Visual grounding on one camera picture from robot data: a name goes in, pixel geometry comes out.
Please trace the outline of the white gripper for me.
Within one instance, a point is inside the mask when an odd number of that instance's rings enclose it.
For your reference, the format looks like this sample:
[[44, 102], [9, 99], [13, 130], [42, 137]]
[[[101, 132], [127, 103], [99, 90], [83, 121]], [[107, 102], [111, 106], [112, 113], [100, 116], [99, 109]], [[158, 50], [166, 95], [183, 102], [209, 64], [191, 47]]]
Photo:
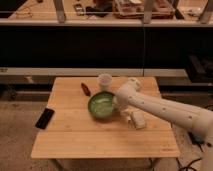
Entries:
[[113, 104], [118, 110], [125, 110], [128, 107], [128, 96], [134, 92], [134, 88], [129, 84], [123, 84], [115, 91]]

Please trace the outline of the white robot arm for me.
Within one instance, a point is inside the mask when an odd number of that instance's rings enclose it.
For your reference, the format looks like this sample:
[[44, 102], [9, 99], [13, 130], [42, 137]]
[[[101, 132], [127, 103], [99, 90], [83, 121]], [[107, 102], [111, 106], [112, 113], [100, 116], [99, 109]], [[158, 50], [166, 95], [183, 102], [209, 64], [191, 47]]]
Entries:
[[140, 93], [140, 81], [129, 78], [116, 91], [116, 101], [146, 111], [200, 136], [204, 140], [204, 155], [200, 171], [213, 170], [213, 111]]

